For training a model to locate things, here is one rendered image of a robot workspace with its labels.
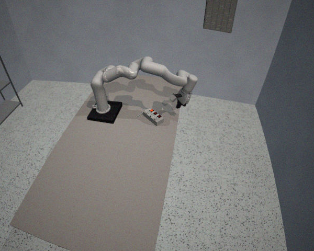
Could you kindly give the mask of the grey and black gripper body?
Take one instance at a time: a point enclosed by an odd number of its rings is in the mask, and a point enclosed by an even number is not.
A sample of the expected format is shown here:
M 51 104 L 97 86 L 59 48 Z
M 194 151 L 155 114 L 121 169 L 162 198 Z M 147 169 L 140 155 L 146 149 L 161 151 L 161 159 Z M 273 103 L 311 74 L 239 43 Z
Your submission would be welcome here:
M 182 91 L 182 89 L 179 90 L 179 92 L 177 94 L 181 94 L 182 97 L 178 97 L 177 99 L 183 104 L 188 104 L 191 94 L 186 94 Z M 186 103 L 187 102 L 187 103 Z

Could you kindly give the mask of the grey power strip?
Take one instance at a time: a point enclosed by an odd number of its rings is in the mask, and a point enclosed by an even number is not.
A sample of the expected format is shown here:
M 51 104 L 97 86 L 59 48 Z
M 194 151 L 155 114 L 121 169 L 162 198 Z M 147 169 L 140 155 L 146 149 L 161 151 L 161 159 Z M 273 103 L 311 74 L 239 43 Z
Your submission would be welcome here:
M 141 114 L 143 114 L 147 119 L 149 119 L 156 126 L 158 126 L 164 122 L 164 118 L 151 108 L 149 108 L 147 110 L 145 109 Z M 141 114 L 139 114 L 139 115 L 141 115 Z M 139 116 L 139 115 L 137 115 L 137 116 Z

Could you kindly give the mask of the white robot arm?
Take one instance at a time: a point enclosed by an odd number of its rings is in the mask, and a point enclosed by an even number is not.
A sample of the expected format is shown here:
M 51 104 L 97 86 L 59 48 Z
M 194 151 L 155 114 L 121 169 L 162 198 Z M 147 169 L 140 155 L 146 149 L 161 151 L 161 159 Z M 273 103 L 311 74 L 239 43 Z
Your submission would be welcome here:
M 119 77 L 135 79 L 140 69 L 145 73 L 160 76 L 170 84 L 182 86 L 182 91 L 186 94 L 192 94 L 192 90 L 198 81 L 195 75 L 183 70 L 177 71 L 176 75 L 172 74 L 166 66 L 154 63 L 153 59 L 149 56 L 131 62 L 128 67 L 109 65 L 99 70 L 91 80 L 91 88 L 96 100 L 96 105 L 93 105 L 93 108 L 96 108 L 96 111 L 101 114 L 107 113 L 110 110 L 103 87 L 104 82 L 109 83 Z

